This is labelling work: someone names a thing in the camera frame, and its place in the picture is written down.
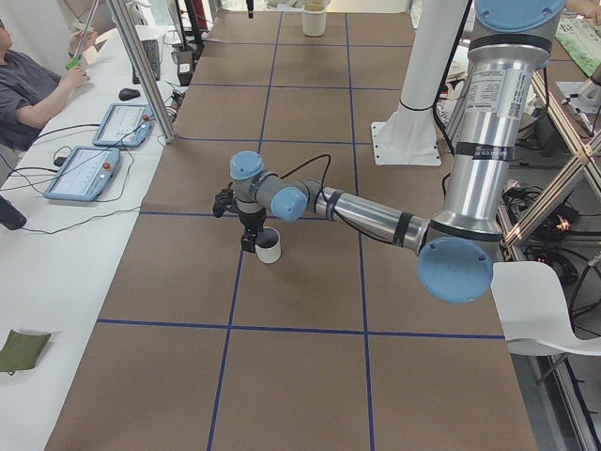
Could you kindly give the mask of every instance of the blue joint cap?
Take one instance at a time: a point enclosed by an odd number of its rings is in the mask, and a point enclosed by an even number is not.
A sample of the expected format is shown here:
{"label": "blue joint cap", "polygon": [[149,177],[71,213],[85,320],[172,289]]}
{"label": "blue joint cap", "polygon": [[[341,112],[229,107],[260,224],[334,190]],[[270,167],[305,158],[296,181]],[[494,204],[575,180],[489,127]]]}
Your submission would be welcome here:
{"label": "blue joint cap", "polygon": [[492,259],[473,241],[442,237],[428,242],[418,256],[422,285],[447,303],[469,303],[488,291]]}
{"label": "blue joint cap", "polygon": [[565,0],[475,0],[478,20],[499,33],[522,33],[555,17]]}
{"label": "blue joint cap", "polygon": [[243,150],[229,162],[229,176],[234,180],[252,179],[263,171],[261,155],[252,150]]}
{"label": "blue joint cap", "polygon": [[270,210],[280,219],[291,223],[299,219],[307,208],[307,196],[294,186],[278,191],[271,200]]}

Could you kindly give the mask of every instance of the green pouch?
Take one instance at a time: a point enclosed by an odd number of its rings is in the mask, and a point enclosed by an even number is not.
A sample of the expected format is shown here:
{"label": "green pouch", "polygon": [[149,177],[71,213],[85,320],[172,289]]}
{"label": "green pouch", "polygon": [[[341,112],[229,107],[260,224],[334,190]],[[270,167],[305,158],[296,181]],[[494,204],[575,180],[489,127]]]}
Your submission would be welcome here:
{"label": "green pouch", "polygon": [[0,350],[0,372],[12,376],[15,371],[34,368],[40,353],[50,340],[50,335],[28,335],[10,331],[7,342]]}

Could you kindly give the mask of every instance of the tablet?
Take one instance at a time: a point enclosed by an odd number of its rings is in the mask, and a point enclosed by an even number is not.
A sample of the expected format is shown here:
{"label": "tablet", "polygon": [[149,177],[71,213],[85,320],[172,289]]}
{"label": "tablet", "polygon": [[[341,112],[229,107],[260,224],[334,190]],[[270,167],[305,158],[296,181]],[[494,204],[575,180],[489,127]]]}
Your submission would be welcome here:
{"label": "tablet", "polygon": [[118,148],[75,148],[46,189],[44,197],[81,202],[96,199],[111,181],[120,158]]}
{"label": "tablet", "polygon": [[152,110],[148,105],[113,103],[92,144],[99,147],[137,148],[150,135]]}

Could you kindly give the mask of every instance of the white container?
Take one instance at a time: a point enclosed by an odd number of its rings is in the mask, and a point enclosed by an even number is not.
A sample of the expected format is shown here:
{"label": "white container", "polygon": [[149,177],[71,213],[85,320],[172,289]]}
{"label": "white container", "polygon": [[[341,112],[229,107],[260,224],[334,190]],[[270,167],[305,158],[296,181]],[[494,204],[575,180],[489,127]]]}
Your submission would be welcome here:
{"label": "white container", "polygon": [[302,32],[312,38],[326,31],[326,6],[321,3],[307,3],[302,9]]}
{"label": "white container", "polygon": [[263,227],[254,242],[256,256],[263,263],[275,263],[280,259],[282,246],[280,244],[280,233],[273,227]]}

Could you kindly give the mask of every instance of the keyboard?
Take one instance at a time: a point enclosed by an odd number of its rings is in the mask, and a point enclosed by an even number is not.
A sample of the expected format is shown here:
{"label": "keyboard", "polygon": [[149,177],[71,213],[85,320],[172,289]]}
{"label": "keyboard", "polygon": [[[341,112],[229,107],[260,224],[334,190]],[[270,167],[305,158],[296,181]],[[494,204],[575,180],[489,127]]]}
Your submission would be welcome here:
{"label": "keyboard", "polygon": [[[142,40],[141,43],[146,59],[154,73],[154,79],[161,80],[161,53],[159,52],[159,42],[156,39],[145,39]],[[133,67],[131,68],[131,74],[133,83],[139,85],[140,79],[136,75]]]}

